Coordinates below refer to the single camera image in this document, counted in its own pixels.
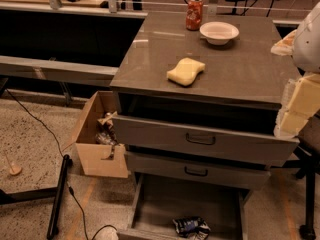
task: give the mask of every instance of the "white bowl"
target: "white bowl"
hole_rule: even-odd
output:
[[[200,33],[210,44],[225,45],[239,35],[239,30],[225,22],[208,22],[200,27]]]

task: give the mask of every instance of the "gray tabletop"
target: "gray tabletop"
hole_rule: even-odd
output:
[[[279,105],[289,78],[299,76],[290,56],[271,54],[280,40],[273,22],[264,17],[205,16],[223,21],[240,35],[225,46],[213,46],[199,31],[185,27],[184,13],[151,12],[116,73],[115,91],[174,96],[212,102]],[[189,87],[167,80],[166,72],[189,57],[206,64]]]

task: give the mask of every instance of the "yellow sponge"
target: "yellow sponge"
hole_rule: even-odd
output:
[[[188,86],[193,83],[196,76],[204,69],[204,63],[184,58],[179,61],[174,69],[167,71],[167,78],[180,85]]]

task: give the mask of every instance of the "red soda can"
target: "red soda can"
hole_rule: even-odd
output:
[[[189,0],[186,27],[189,30],[198,30],[202,21],[203,0]]]

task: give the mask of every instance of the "black handle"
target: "black handle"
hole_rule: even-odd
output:
[[[188,169],[187,166],[184,167],[184,172],[186,174],[192,175],[192,176],[198,176],[198,177],[206,177],[208,176],[208,170],[205,169],[203,172],[196,172],[195,170]]]
[[[195,144],[201,144],[201,145],[214,145],[216,143],[216,137],[214,136],[208,136],[210,137],[210,139],[206,142],[206,141],[199,141],[199,139],[195,139],[192,137],[190,137],[189,133],[186,133],[186,140],[188,142],[191,142],[191,143],[195,143]]]

